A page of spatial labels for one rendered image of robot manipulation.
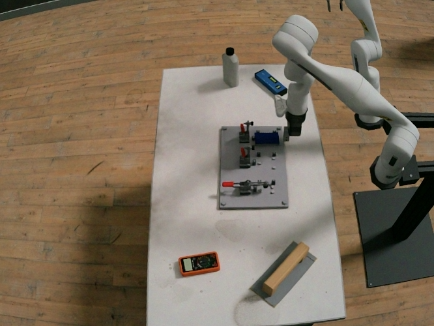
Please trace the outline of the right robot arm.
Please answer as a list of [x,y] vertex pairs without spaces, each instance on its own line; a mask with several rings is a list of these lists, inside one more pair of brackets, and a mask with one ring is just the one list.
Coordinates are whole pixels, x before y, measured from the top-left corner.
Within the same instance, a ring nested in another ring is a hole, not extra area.
[[[359,19],[364,30],[364,36],[351,42],[353,68],[363,76],[379,93],[379,71],[368,63],[382,56],[382,47],[375,25],[370,0],[344,0],[349,10]],[[359,114],[358,114],[359,115]],[[365,123],[376,123],[381,117],[359,115]]]

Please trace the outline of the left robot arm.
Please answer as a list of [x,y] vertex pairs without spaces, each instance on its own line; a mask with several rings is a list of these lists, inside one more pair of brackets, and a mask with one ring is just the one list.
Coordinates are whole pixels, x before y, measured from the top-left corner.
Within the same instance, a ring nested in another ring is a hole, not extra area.
[[292,81],[288,86],[289,101],[305,104],[317,79],[353,112],[386,120],[392,128],[375,166],[375,176],[381,183],[393,183],[412,157],[418,129],[357,71],[313,60],[311,53],[317,38],[317,28],[311,21],[292,15],[272,39],[272,45],[287,58],[284,76]]

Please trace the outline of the blue spirit level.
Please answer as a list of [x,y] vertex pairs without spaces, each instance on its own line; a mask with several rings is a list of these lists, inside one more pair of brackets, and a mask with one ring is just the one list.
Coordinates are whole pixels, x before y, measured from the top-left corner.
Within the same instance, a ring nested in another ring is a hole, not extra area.
[[262,83],[274,95],[283,96],[287,94],[287,88],[270,75],[265,69],[256,72],[255,79]]

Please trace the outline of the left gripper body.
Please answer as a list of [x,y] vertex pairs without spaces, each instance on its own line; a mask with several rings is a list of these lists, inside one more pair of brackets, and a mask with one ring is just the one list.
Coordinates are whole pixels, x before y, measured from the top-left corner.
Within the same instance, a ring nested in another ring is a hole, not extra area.
[[287,120],[289,136],[300,136],[302,131],[302,123],[306,120],[308,111],[308,101],[302,105],[296,105],[284,99],[280,95],[274,96],[274,105],[277,117],[283,117]]

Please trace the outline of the orange digital multimeter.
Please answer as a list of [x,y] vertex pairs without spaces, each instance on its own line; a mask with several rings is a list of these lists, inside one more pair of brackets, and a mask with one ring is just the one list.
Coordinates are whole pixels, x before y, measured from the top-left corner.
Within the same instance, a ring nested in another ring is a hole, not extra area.
[[207,252],[179,258],[181,274],[193,276],[198,274],[212,273],[220,270],[217,252]]

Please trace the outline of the white plastic bottle with black cap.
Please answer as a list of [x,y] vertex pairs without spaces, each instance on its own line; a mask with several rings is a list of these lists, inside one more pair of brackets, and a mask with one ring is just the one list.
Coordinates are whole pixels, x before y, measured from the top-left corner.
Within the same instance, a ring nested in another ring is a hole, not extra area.
[[230,87],[239,85],[239,59],[234,54],[234,48],[226,48],[226,53],[222,54],[224,82]]

